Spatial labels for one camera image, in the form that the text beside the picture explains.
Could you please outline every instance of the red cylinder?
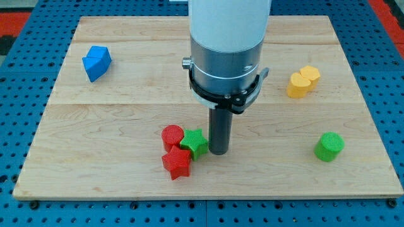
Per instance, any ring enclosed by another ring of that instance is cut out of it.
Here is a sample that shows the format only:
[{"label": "red cylinder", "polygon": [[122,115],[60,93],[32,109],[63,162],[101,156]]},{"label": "red cylinder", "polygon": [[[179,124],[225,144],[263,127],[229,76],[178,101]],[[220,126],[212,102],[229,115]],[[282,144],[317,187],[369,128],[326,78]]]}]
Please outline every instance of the red cylinder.
[{"label": "red cylinder", "polygon": [[169,125],[162,131],[163,145],[166,152],[170,152],[171,148],[184,138],[184,131],[178,125]]}]

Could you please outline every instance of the blue pegboard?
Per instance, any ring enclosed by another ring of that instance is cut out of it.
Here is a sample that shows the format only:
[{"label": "blue pegboard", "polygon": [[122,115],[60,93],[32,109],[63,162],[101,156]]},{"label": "blue pegboard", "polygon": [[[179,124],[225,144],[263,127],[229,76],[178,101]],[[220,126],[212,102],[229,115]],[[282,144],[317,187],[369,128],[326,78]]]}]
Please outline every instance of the blue pegboard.
[{"label": "blue pegboard", "polygon": [[[404,62],[366,0],[274,0],[328,15],[404,183]],[[11,193],[80,16],[184,16],[166,0],[40,0],[0,68],[0,226],[404,226],[404,200],[51,202]]]}]

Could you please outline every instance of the black cylindrical rod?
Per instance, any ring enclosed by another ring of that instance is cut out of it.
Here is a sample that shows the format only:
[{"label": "black cylindrical rod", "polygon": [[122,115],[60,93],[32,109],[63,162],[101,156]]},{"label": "black cylindrical rod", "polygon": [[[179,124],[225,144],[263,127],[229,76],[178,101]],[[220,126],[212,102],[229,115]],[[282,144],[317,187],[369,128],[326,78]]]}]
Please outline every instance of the black cylindrical rod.
[{"label": "black cylindrical rod", "polygon": [[232,118],[233,113],[226,109],[209,109],[209,150],[213,154],[222,155],[229,149]]}]

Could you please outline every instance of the green block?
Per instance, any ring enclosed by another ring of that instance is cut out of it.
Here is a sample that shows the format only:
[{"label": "green block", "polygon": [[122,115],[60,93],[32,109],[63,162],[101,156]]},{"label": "green block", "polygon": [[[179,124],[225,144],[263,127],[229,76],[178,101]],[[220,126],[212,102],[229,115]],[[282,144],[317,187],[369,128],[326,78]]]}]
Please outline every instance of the green block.
[{"label": "green block", "polygon": [[184,130],[184,139],[179,143],[181,149],[188,149],[191,151],[191,158],[193,161],[198,160],[201,154],[208,152],[208,140],[202,135],[202,129]]},{"label": "green block", "polygon": [[333,161],[344,148],[345,143],[335,132],[324,133],[314,148],[314,154],[323,161]]}]

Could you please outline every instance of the wooden board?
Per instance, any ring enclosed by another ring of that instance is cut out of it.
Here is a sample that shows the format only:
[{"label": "wooden board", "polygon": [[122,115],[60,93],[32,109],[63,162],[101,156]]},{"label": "wooden board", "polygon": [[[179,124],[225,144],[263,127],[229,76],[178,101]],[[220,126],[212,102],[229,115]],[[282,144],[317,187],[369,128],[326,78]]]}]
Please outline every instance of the wooden board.
[{"label": "wooden board", "polygon": [[[90,83],[92,45],[113,62]],[[326,16],[272,16],[256,102],[234,117],[230,151],[192,163],[171,181],[160,133],[168,124],[207,136],[208,110],[191,95],[181,59],[186,17],[83,17],[60,70],[14,196],[20,200],[342,199],[398,197],[403,189]],[[322,78],[303,99],[286,95],[305,65]],[[326,131],[346,147],[325,163],[313,147]]]}]

